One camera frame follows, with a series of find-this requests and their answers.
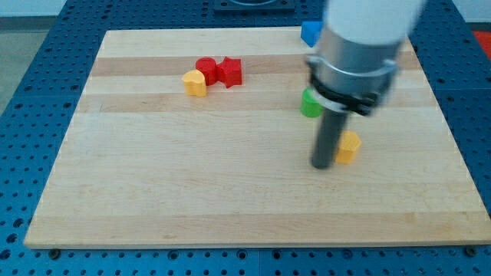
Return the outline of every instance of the yellow block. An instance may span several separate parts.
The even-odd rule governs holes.
[[[205,76],[199,70],[191,70],[183,75],[183,84],[186,94],[190,96],[205,97]]]
[[[338,144],[336,162],[351,164],[361,147],[361,139],[354,131],[343,131]]]

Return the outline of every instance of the wood grain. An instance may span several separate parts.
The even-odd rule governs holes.
[[[308,162],[319,120],[298,110],[302,55],[312,51],[298,28],[176,34],[106,34],[28,247],[491,242],[489,216],[407,42],[387,105],[348,122],[364,143],[357,160],[324,171]],[[182,72],[203,55],[244,58],[244,85],[186,96]]]

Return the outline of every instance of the green block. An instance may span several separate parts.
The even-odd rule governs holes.
[[[321,116],[323,110],[322,105],[318,104],[312,97],[311,88],[305,88],[302,94],[302,105],[300,106],[302,114],[309,118],[315,118]]]

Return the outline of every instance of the black cylinder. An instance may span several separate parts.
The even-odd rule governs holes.
[[[311,164],[317,169],[327,169],[334,160],[338,148],[339,137],[344,129],[348,112],[335,112],[324,109],[321,127],[317,133],[315,148],[312,152]]]

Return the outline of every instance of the toy block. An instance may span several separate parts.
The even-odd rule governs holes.
[[[303,21],[300,37],[312,48],[321,37],[321,31],[322,21]]]
[[[190,96],[205,97],[205,76],[199,70],[191,70],[183,75],[183,84],[186,94]]]
[[[216,78],[216,61],[211,57],[202,57],[196,62],[196,69],[205,75],[206,86],[214,84]]]
[[[240,59],[225,57],[222,63],[216,65],[216,76],[227,88],[242,84],[242,67]]]
[[[354,131],[345,130],[338,144],[336,163],[351,164],[361,147],[361,139]]]
[[[311,95],[311,88],[305,88],[302,93],[302,105],[300,111],[309,118],[319,117],[324,108]]]

